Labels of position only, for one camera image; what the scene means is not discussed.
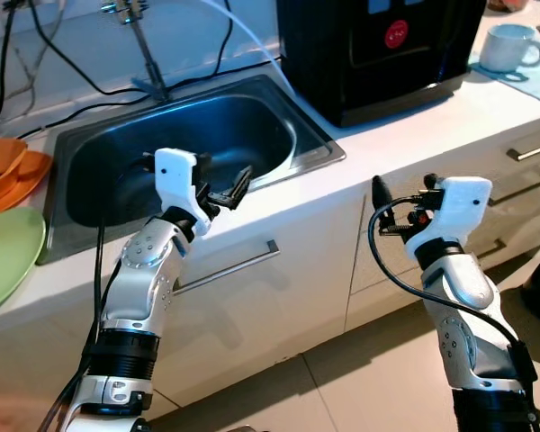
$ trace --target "black coffee machine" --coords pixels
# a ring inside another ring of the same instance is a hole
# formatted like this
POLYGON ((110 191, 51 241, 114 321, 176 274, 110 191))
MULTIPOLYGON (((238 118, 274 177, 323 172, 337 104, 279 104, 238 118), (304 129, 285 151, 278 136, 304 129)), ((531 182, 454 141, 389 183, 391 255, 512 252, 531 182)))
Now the black coffee machine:
POLYGON ((346 127, 451 96, 486 0, 277 0, 283 71, 346 127))

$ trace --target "red button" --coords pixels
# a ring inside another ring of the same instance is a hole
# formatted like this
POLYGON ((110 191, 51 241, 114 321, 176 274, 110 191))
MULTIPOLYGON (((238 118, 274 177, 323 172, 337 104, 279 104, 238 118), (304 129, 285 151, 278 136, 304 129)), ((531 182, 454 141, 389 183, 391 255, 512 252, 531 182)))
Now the red button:
POLYGON ((391 50, 398 48, 408 36, 408 23, 404 20, 394 22, 386 32, 384 42, 391 50))

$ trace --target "sink basin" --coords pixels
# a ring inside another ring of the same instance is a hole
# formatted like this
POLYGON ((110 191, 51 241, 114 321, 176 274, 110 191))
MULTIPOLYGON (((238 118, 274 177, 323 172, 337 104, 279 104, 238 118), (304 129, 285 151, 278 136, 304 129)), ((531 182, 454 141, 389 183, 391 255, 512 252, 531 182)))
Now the sink basin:
POLYGON ((340 160, 344 152, 267 76, 60 133, 45 205, 48 236, 39 264, 95 246, 101 209, 106 240, 139 230, 160 213, 154 175, 133 172, 144 152, 176 148, 212 156, 214 192, 254 168, 250 191, 340 160))

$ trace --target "white countertop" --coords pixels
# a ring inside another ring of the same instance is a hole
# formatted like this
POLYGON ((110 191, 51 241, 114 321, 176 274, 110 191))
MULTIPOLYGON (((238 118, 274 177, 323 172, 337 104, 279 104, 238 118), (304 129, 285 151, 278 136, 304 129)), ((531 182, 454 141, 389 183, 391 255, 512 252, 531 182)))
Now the white countertop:
MULTIPOLYGON (((502 15, 488 11, 482 18, 474 47, 478 49, 486 31, 499 22, 540 25, 540 2, 530 2, 525 11, 502 15)), ((274 76, 270 67, 225 76, 216 85, 259 73, 274 76)), ((192 91, 202 90, 204 85, 192 91)), ((540 101, 501 83, 472 72, 455 96, 429 108, 409 112, 366 125, 340 130, 319 117, 304 101, 306 111, 346 152, 346 159, 331 166, 249 193, 237 211, 224 211, 203 239, 214 245, 225 241, 233 230, 288 209, 318 200, 351 187, 363 187, 381 175, 474 143, 503 131, 540 119, 540 101)), ((47 132, 29 141, 32 149, 47 145, 47 132)), ((23 205, 41 209, 46 185, 23 205)), ((109 275, 124 238, 104 247, 103 275, 109 275)), ((58 262, 35 266, 15 293, 0 307, 0 330, 48 315, 73 302, 92 296, 95 250, 58 262)))

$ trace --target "robotic arm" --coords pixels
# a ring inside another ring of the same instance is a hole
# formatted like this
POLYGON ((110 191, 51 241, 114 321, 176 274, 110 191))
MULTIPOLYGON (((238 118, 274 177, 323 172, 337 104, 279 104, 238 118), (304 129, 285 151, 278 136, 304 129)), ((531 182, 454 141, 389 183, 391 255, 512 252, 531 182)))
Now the robotic arm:
POLYGON ((164 214, 151 219, 121 252, 111 280, 90 367, 81 377, 60 430, 150 431, 139 415, 152 400, 152 373, 174 284, 195 236, 220 213, 241 202, 252 176, 239 173, 225 193, 201 181, 207 157, 163 148, 154 155, 156 188, 164 214))
POLYGON ((532 383, 536 370, 500 309, 500 292, 463 245, 484 214, 491 182, 479 177, 425 177, 420 195, 392 200, 380 177, 373 179, 377 209, 368 227, 373 256, 401 288, 424 299, 434 321, 445 373, 454 395, 460 431, 530 431, 539 429, 532 383), (392 207, 415 203, 409 225, 397 226, 392 207), (398 235, 422 270, 423 291, 400 281, 384 265, 374 241, 398 235))

